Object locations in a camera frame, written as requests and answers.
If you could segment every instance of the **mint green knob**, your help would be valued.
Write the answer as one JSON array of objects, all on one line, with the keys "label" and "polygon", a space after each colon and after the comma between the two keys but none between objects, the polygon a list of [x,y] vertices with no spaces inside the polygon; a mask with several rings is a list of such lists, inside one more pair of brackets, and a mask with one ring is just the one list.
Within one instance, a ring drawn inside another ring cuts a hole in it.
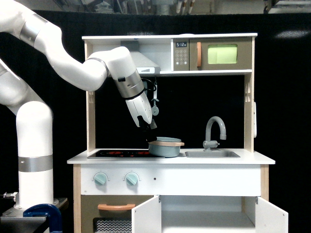
[{"label": "mint green knob", "polygon": [[138,182],[138,175],[134,172],[130,172],[125,176],[125,181],[128,185],[136,185]]},{"label": "mint green knob", "polygon": [[94,181],[97,185],[103,185],[107,181],[107,177],[104,173],[99,172],[94,176]]}]

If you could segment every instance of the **cabinet door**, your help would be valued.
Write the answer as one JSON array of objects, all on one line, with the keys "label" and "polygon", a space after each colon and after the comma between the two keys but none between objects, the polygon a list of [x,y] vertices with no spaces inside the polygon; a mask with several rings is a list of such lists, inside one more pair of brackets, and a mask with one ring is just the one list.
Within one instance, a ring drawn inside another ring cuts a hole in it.
[{"label": "cabinet door", "polygon": [[161,233],[160,196],[132,209],[132,233]]},{"label": "cabinet door", "polygon": [[256,233],[288,233],[288,213],[258,197]]}]

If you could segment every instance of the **white countertop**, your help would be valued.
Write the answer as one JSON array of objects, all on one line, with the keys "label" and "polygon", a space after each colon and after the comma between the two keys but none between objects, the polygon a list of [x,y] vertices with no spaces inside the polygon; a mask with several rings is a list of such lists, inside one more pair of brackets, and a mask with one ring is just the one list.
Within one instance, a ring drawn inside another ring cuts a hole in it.
[{"label": "white countertop", "polygon": [[235,152],[240,158],[188,158],[187,151],[203,151],[204,149],[180,149],[180,154],[174,158],[91,158],[87,157],[101,149],[91,152],[84,151],[67,160],[68,164],[275,164],[270,159],[258,152],[249,152],[245,149],[219,149]]}]

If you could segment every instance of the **black backdrop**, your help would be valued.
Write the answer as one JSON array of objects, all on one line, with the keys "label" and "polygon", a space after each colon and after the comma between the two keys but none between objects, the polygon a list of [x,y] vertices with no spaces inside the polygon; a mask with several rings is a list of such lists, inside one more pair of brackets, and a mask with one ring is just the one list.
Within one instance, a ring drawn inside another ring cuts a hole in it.
[{"label": "black backdrop", "polygon": [[[310,31],[310,14],[172,17],[37,13],[62,29],[64,48],[80,62],[84,61],[84,35],[258,33],[255,150],[276,160],[276,165],[270,166],[270,202],[289,212],[290,232],[308,231],[311,35],[276,35],[287,30]],[[0,34],[0,41],[1,59],[53,111],[54,196],[69,199],[63,225],[65,233],[73,232],[72,166],[66,161],[86,150],[85,92],[59,78],[46,57],[32,47],[6,33]],[[227,140],[221,141],[221,147],[243,147],[242,77],[157,81],[159,135],[181,138],[188,148],[201,147],[208,119],[220,116],[227,127]],[[111,80],[100,89],[96,101],[103,106],[96,109],[101,114],[97,117],[97,147],[147,147]],[[213,128],[212,138],[217,139],[219,132]],[[4,106],[0,106],[0,158],[0,193],[18,191],[15,116]],[[9,205],[1,201],[0,209]]]}]

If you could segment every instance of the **blue clamp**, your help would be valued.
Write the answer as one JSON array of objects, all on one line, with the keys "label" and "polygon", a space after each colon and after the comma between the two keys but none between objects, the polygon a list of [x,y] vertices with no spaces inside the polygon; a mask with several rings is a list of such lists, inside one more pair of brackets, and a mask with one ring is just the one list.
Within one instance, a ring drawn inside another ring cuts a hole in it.
[{"label": "blue clamp", "polygon": [[63,233],[62,215],[52,204],[34,205],[24,211],[23,217],[47,216],[49,218],[50,233]]}]

